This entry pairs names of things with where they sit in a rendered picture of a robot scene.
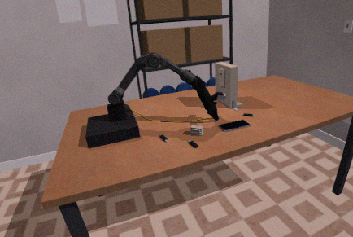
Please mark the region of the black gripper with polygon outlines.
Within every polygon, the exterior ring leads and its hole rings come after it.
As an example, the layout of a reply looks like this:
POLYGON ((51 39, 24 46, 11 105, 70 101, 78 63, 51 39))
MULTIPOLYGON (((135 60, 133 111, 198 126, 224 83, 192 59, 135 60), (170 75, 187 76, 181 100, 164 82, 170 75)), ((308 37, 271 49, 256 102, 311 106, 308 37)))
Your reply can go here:
POLYGON ((212 98, 210 97, 206 101, 202 101, 204 108, 207 110, 207 113, 213 117, 215 121, 219 120, 218 114, 217 114, 217 108, 216 104, 217 102, 214 102, 212 98), (213 113, 213 114, 212 114, 213 113))

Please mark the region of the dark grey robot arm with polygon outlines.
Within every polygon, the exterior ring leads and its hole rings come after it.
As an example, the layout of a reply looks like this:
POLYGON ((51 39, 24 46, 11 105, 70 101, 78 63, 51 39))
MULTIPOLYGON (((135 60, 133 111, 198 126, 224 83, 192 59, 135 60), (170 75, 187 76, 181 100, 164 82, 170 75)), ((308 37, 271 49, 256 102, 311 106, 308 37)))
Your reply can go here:
POLYGON ((107 105, 107 110, 110 122, 128 119, 127 113, 125 112, 124 100, 122 99, 122 97, 124 96, 122 94, 129 87, 130 83, 138 74, 140 69, 142 67, 157 68, 159 65, 161 65, 161 68, 167 67, 173 72, 179 74, 181 80, 194 87, 201 101, 206 101, 210 97, 213 101, 217 99, 225 100, 226 95, 222 92, 215 92, 214 95, 210 96, 203 80, 200 77, 195 76, 193 73, 191 73, 190 70, 182 70, 172 61, 158 53, 149 53, 136 59, 133 66, 129 69, 129 71, 127 72, 121 83, 118 85, 118 87, 113 90, 112 94, 108 96, 108 101, 110 104, 107 105))

